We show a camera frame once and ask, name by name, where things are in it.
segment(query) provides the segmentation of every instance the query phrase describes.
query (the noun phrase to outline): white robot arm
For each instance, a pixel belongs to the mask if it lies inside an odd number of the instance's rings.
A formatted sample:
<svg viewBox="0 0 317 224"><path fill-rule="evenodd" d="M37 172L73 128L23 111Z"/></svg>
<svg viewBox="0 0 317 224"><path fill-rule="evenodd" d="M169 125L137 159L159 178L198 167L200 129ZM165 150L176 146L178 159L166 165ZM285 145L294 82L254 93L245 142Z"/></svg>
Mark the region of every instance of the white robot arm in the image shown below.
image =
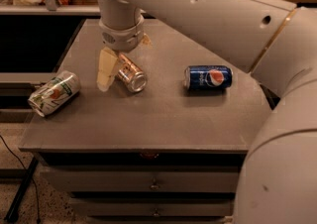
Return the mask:
<svg viewBox="0 0 317 224"><path fill-rule="evenodd" d="M280 0L98 0L104 40L133 49L140 9L227 60L281 100L246 157L237 224L314 223L317 206L317 14Z"/></svg>

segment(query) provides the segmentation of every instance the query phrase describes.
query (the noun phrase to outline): gray table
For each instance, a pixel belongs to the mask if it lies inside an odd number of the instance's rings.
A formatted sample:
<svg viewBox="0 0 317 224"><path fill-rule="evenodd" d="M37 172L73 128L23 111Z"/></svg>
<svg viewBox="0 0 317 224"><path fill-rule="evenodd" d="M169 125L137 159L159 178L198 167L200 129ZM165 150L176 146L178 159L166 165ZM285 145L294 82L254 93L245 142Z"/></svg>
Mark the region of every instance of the gray table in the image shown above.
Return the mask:
<svg viewBox="0 0 317 224"><path fill-rule="evenodd" d="M146 89L132 94L116 80L104 93L96 86L104 45L98 21L87 20L60 68L79 76L79 95L45 119L35 115L20 150L245 153L270 113L258 84L158 20L146 20L145 32L152 45L140 45L127 56L148 75ZM185 90L184 70L199 64L229 66L232 86Z"/></svg>

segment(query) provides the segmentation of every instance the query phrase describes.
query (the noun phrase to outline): wire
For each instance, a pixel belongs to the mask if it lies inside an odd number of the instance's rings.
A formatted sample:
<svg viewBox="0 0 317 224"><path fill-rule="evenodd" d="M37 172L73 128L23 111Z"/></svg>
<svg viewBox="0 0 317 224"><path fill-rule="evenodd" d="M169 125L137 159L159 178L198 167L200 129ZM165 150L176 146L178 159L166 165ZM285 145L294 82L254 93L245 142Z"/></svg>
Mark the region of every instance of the wire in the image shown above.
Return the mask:
<svg viewBox="0 0 317 224"><path fill-rule="evenodd" d="M4 144L4 146L7 148L7 150L19 161L19 163L21 164L21 166L23 167L23 169L27 169L25 167L25 165L22 163L21 159L13 153L13 151L9 148L9 146L7 145L6 141L4 140L4 138L2 137L2 135L0 134L0 138ZM38 193L38 186L36 184L36 182L34 181L34 179L32 178L32 182L33 185L35 187L36 190L36 198L37 198L37 215L38 215L38 219L37 219L37 224L41 223L41 218L40 218L40 202L39 202L39 193Z"/></svg>

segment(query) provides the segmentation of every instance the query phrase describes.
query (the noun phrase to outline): blue can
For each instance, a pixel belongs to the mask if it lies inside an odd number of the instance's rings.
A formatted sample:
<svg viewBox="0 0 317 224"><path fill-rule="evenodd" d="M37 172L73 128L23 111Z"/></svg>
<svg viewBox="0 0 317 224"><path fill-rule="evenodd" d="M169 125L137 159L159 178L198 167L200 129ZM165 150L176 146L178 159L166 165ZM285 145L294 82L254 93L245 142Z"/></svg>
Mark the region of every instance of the blue can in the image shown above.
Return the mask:
<svg viewBox="0 0 317 224"><path fill-rule="evenodd" d="M232 84L232 70L225 65L196 65L185 70L188 90L224 89Z"/></svg>

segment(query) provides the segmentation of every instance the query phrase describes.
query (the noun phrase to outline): aluminum can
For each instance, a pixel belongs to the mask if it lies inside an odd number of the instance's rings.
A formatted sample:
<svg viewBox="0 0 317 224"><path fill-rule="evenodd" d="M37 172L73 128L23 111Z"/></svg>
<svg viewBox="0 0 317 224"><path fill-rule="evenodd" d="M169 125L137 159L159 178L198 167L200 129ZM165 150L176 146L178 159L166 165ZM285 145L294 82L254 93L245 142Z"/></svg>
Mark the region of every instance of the aluminum can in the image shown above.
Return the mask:
<svg viewBox="0 0 317 224"><path fill-rule="evenodd" d="M119 61L122 66L117 76L125 83L130 92L142 91L148 81L146 74L123 54L119 54Z"/></svg>
<svg viewBox="0 0 317 224"><path fill-rule="evenodd" d="M232 70L224 65L189 66L184 86L188 90L224 89L231 86L232 76Z"/></svg>
<svg viewBox="0 0 317 224"><path fill-rule="evenodd" d="M52 114L80 90L79 78L67 70L33 92L30 106L42 117Z"/></svg>

